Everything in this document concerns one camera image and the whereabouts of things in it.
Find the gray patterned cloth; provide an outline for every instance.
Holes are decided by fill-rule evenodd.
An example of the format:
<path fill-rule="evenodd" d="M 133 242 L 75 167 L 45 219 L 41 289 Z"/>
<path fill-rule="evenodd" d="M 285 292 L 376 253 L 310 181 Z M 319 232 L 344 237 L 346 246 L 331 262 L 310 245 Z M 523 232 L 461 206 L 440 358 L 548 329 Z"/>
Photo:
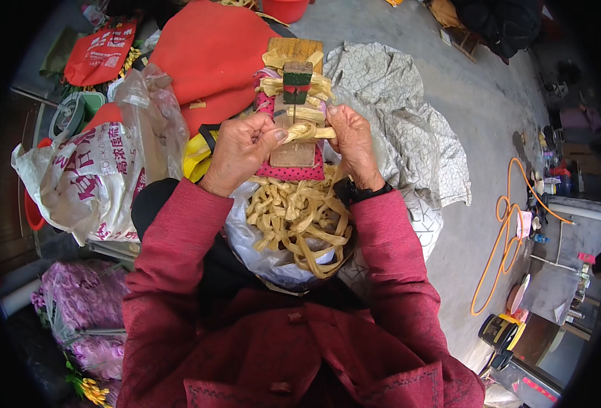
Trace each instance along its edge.
<path fill-rule="evenodd" d="M 443 226 L 441 209 L 471 202 L 466 152 L 457 135 L 425 100 L 410 55 L 377 42 L 345 42 L 328 54 L 324 72 L 332 79 L 337 101 L 371 123 L 379 169 L 402 193 L 427 260 Z M 339 277 L 368 298 L 367 272 L 358 249 Z"/>

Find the concrete floor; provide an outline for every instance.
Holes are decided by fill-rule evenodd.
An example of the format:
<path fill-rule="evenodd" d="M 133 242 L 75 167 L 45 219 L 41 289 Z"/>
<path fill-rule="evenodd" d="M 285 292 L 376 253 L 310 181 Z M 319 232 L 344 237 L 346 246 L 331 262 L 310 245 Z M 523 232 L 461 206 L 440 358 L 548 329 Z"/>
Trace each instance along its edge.
<path fill-rule="evenodd" d="M 427 100 L 459 136 L 468 156 L 473 200 L 469 207 L 459 202 L 443 209 L 445 225 L 427 267 L 428 278 L 441 295 L 439 319 L 450 352 L 478 370 L 488 349 L 480 346 L 477 332 L 490 313 L 503 311 L 509 289 L 525 271 L 529 251 L 522 250 L 511 273 L 500 277 L 484 312 L 471 316 L 471 299 L 500 228 L 494 215 L 496 201 L 507 194 L 512 157 L 541 163 L 537 127 L 548 123 L 547 111 L 529 53 L 519 51 L 507 66 L 478 48 L 475 64 L 441 41 L 439 29 L 417 0 L 405 0 L 397 8 L 384 0 L 319 0 L 290 28 L 297 37 L 321 40 L 326 54 L 344 40 L 377 41 L 409 53 L 419 68 Z M 525 132 L 527 141 L 525 147 L 516 143 L 520 156 L 513 142 L 515 132 Z M 526 191 L 519 177 L 515 170 L 511 201 L 524 208 Z M 492 287 L 500 256 L 499 250 L 478 308 Z"/>

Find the black bucket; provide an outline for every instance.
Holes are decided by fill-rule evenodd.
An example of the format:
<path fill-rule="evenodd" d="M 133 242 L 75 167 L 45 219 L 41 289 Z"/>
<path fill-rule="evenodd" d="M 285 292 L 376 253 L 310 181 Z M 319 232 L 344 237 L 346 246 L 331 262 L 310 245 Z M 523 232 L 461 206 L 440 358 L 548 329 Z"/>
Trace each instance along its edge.
<path fill-rule="evenodd" d="M 508 320 L 502 319 L 496 314 L 490 315 L 482 328 L 479 329 L 477 336 L 484 342 L 498 351 L 506 350 L 509 343 L 518 333 L 518 325 Z"/>

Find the red bucket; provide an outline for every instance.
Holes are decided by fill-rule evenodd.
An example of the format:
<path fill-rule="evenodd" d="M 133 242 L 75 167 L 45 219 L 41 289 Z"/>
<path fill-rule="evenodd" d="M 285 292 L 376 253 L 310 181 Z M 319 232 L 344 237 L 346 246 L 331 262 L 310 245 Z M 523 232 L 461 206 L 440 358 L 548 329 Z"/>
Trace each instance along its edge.
<path fill-rule="evenodd" d="M 51 146 L 51 142 L 53 142 L 49 138 L 42 139 L 38 144 L 38 148 L 45 148 L 46 146 Z M 23 190 L 23 208 L 26 211 L 26 219 L 28 220 L 28 225 L 34 231 L 38 231 L 40 228 L 44 226 L 46 220 L 42 217 L 40 213 L 40 208 L 37 207 L 35 201 L 31 198 L 31 195 L 26 191 L 26 188 Z"/>
<path fill-rule="evenodd" d="M 300 20 L 310 0 L 262 0 L 264 13 L 283 23 L 291 24 Z"/>

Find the jacket sleeve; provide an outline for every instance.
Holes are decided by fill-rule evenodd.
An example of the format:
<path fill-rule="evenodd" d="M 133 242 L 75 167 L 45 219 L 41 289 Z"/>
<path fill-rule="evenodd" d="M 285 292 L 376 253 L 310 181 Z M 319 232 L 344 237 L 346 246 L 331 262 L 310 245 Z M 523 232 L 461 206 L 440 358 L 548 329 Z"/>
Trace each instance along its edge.
<path fill-rule="evenodd" d="M 149 391 L 189 354 L 203 257 L 232 201 L 182 179 L 146 230 L 135 269 L 126 278 L 131 293 L 123 299 L 128 339 L 118 407 L 157 406 Z"/>
<path fill-rule="evenodd" d="M 441 362 L 446 405 L 482 406 L 482 382 L 448 352 L 437 316 L 441 298 L 427 280 L 422 246 L 400 192 L 361 201 L 351 211 L 369 267 L 375 323 L 425 363 Z"/>

